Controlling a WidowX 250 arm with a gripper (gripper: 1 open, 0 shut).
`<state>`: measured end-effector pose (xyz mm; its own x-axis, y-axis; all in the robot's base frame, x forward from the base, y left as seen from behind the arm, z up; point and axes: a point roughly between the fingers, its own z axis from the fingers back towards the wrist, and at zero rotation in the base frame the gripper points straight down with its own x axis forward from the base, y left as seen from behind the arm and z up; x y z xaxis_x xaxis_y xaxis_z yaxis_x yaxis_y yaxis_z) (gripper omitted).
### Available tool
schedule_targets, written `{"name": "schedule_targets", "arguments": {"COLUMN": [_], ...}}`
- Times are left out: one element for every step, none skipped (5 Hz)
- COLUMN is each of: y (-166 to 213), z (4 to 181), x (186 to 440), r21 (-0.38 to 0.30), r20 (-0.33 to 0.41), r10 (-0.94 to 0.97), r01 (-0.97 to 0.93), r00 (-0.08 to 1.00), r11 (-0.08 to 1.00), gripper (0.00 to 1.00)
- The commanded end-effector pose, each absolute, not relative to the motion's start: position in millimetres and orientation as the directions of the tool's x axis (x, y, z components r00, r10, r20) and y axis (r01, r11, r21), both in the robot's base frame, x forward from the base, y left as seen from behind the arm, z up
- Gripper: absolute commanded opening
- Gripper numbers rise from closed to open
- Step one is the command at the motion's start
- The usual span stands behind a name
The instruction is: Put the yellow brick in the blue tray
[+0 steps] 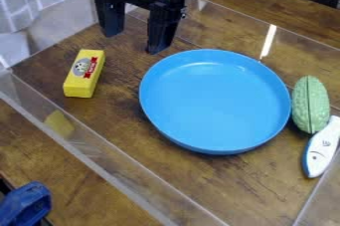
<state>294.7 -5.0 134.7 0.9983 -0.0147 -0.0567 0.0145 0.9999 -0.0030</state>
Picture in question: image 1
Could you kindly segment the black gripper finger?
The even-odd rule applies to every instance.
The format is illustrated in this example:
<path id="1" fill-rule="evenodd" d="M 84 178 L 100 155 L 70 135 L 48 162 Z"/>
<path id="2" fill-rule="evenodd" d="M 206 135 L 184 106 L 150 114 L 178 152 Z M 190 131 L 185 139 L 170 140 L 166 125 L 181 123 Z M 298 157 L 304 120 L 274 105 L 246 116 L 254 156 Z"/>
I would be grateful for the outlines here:
<path id="1" fill-rule="evenodd" d="M 170 6 L 165 3 L 150 5 L 146 46 L 149 54 L 157 54 L 170 46 L 177 24 L 184 15 L 184 7 Z"/>
<path id="2" fill-rule="evenodd" d="M 120 0 L 94 0 L 100 26 L 106 37 L 124 31 L 125 3 Z"/>

